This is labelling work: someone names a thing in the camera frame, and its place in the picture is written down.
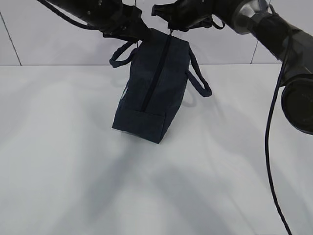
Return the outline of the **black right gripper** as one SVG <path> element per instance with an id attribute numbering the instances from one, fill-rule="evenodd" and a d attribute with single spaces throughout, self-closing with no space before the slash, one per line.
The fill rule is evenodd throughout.
<path id="1" fill-rule="evenodd" d="M 221 30 L 225 23 L 219 26 L 212 19 L 214 3 L 213 0 L 177 0 L 171 4 L 155 4 L 151 15 L 165 20 L 170 30 L 187 32 L 210 27 Z"/>

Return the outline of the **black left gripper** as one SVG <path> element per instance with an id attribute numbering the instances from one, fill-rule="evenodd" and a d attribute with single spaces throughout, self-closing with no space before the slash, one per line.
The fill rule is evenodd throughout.
<path id="1" fill-rule="evenodd" d="M 151 32 L 142 19 L 142 10 L 121 0 L 99 0 L 103 21 L 97 26 L 105 36 L 128 42 L 147 41 Z"/>

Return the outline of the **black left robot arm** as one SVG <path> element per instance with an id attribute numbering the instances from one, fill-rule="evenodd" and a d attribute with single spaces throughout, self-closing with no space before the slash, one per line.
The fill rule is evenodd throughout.
<path id="1" fill-rule="evenodd" d="M 121 0 L 41 0 L 40 3 L 67 22 L 86 30 L 100 31 L 105 38 L 136 43 L 151 32 L 142 11 Z"/>

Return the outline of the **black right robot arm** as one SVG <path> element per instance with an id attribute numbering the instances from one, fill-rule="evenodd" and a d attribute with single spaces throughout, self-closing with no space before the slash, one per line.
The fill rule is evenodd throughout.
<path id="1" fill-rule="evenodd" d="M 286 67 L 279 86 L 283 113 L 289 123 L 313 133 L 313 37 L 285 21 L 265 0 L 177 0 L 154 5 L 152 15 L 173 30 L 203 27 L 212 15 L 236 33 L 252 34 Z"/>

